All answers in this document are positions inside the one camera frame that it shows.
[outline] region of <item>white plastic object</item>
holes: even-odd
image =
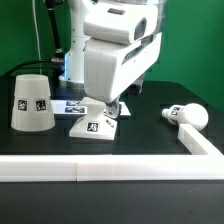
[[[157,17],[158,8],[152,4],[112,4],[99,1],[86,16],[83,30],[93,38],[131,44],[153,33]]]
[[[76,156],[0,156],[0,182],[76,181]]]
[[[48,77],[32,74],[16,77],[11,126],[27,132],[55,126]]]
[[[85,97],[80,106],[87,106],[87,115],[76,121],[69,136],[114,140],[117,122],[104,115],[105,103]]]
[[[170,109],[164,109],[162,115],[171,124],[191,124],[198,131],[205,128],[209,119],[206,109],[196,103],[174,105]]]
[[[0,156],[0,182],[224,180],[209,155]]]
[[[193,155],[223,156],[223,154],[190,124],[180,124],[178,139]]]

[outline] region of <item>black table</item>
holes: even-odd
[[[83,92],[51,85],[52,99],[80,100]],[[179,84],[145,82],[139,97],[121,101],[131,116],[118,119],[114,141],[69,138],[77,115],[56,115],[48,131],[13,130],[14,79],[0,78],[0,154],[189,154],[178,128],[161,117],[173,104],[199,103],[209,114],[201,132],[224,152],[224,116]],[[0,223],[209,223],[224,222],[224,181],[1,183]]]

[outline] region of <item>white lightbulb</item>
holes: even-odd
[[[190,103],[186,106],[173,105],[170,109],[164,109],[162,115],[171,124],[191,124],[198,131],[205,128],[208,123],[206,109],[196,103]]]

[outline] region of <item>green background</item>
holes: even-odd
[[[42,58],[54,55],[48,15],[36,0]],[[67,4],[56,8],[62,46],[70,48]],[[0,74],[37,59],[31,0],[7,0],[0,8]],[[147,80],[177,82],[224,112],[224,1],[169,0],[159,60]]]

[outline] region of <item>white cup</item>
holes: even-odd
[[[12,128],[19,131],[44,131],[55,126],[48,77],[19,75],[16,77]]]

